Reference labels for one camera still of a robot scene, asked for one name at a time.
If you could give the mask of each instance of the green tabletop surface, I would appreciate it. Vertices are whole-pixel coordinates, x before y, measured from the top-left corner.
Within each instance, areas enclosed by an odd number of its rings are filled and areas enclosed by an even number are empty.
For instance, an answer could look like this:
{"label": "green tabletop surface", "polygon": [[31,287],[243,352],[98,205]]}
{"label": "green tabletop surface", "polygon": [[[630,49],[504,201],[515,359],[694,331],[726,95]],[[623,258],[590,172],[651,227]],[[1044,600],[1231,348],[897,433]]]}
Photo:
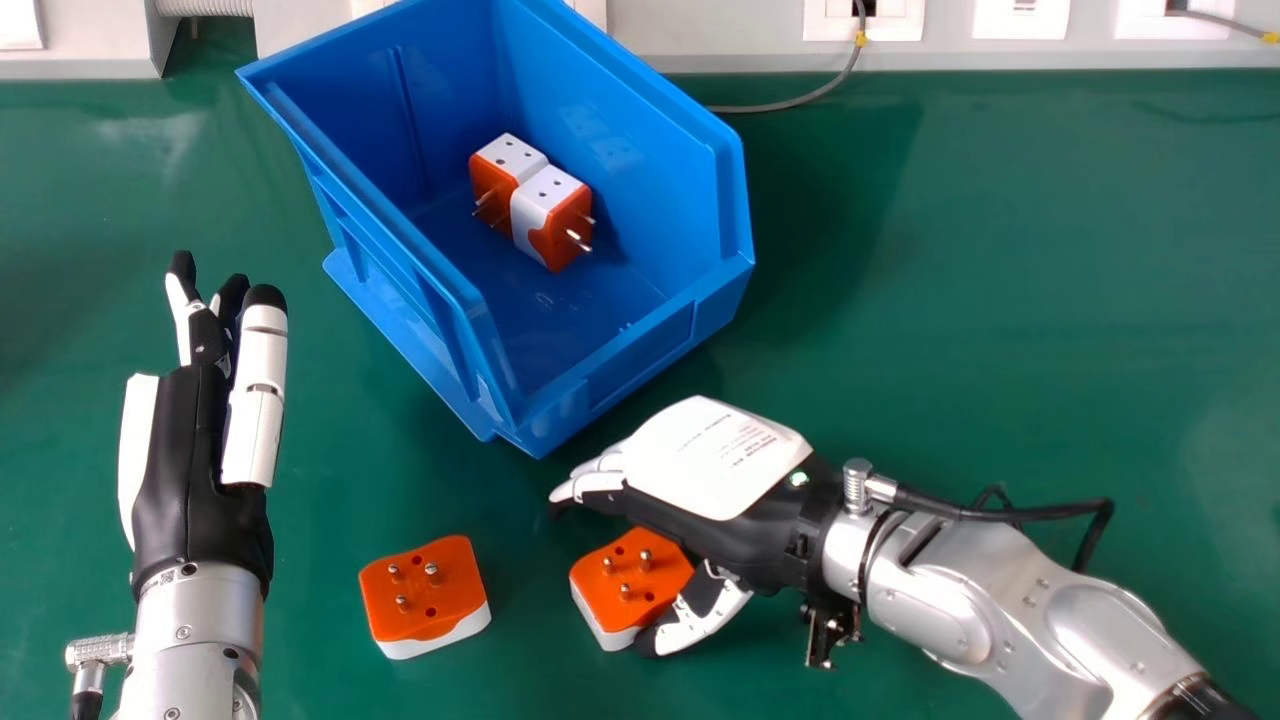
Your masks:
{"label": "green tabletop surface", "polygon": [[[206,22],[163,82],[0,85],[0,717],[65,716],[64,643],[132,629],[120,401],[177,361],[179,247],[205,292],[243,270],[289,301],[266,717],[1012,717],[874,628],[806,670],[792,592],[684,656],[596,647],[567,573],[625,527],[552,524],[545,495],[692,393],[959,501],[1115,497],[1092,571],[1280,716],[1280,72],[868,74],[731,119],[759,261],[737,318],[535,461],[475,441],[320,269],[251,59],[248,24]],[[820,81],[677,78],[707,102]],[[1082,529],[1032,534],[1066,562]],[[384,659],[357,571],[451,533],[493,624]]]}

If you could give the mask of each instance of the blue plastic bin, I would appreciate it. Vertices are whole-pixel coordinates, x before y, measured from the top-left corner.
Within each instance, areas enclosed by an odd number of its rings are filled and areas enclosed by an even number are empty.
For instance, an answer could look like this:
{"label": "blue plastic bin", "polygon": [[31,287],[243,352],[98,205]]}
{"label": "blue plastic bin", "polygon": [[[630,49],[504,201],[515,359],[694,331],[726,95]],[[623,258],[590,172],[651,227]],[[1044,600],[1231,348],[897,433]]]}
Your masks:
{"label": "blue plastic bin", "polygon": [[[325,270],[483,441],[545,455],[737,310],[741,141],[562,0],[410,0],[239,77],[302,156]],[[595,191],[558,275],[471,217],[503,132]]]}

